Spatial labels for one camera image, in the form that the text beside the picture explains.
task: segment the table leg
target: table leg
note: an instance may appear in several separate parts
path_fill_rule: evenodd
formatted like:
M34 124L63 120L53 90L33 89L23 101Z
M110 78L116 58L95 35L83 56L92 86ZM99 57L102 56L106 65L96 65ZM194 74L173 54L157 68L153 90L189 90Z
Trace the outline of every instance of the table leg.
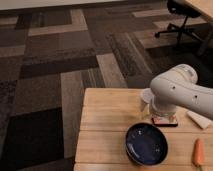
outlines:
M203 43L201 44L200 49L198 50L198 56L203 55L203 53L205 52L205 50L208 47L208 44L209 44L209 42L211 41L212 38L213 38L213 27L210 30L207 37L205 38L205 40L203 41Z

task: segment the office chair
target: office chair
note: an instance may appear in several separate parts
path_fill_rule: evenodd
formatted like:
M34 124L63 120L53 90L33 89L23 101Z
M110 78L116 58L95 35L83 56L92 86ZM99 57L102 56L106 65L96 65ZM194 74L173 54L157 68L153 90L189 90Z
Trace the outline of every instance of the office chair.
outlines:
M168 0L167 2L167 8L170 13L172 14L178 14L178 15L184 15L185 19L181 26L174 25L170 23L167 27L167 30L160 31L155 33L155 37L159 38L160 34L162 33L178 33L177 36L177 44L178 46L180 44L180 40L182 37L182 34L186 34L187 36L190 36L194 40L197 40L201 42L202 40L194 33L193 28L186 28L186 22L189 17L196 18L200 16L200 13L195 11L194 9L187 6L182 0Z

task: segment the wooden tabletop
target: wooden tabletop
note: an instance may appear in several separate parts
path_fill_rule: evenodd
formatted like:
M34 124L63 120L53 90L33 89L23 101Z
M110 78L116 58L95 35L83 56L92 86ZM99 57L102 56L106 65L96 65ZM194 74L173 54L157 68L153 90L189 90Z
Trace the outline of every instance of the wooden tabletop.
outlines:
M208 20L213 21L213 0L184 0Z
M84 99L75 171L191 171L194 141L205 142L204 171L213 170L213 125L201 130L179 108L176 128L161 128L168 141L168 156L160 165L136 166L125 151L128 128L141 119L146 104L141 101L139 89L87 89Z

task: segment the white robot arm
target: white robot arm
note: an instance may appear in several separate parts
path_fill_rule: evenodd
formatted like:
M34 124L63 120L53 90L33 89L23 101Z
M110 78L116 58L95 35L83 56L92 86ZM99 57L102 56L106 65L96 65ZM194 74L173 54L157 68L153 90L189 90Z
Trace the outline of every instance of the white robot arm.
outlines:
M151 108L158 115L172 115L176 105L190 109L213 120L213 89L196 85L197 73L181 64L151 81L154 93Z

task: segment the smartphone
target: smartphone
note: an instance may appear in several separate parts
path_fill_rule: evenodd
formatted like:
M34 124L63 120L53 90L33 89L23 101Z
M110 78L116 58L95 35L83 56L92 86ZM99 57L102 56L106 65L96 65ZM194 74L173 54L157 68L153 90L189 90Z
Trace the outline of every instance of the smartphone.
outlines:
M152 117L152 122L157 127L177 127L178 126L178 121L175 115L170 117L154 116Z

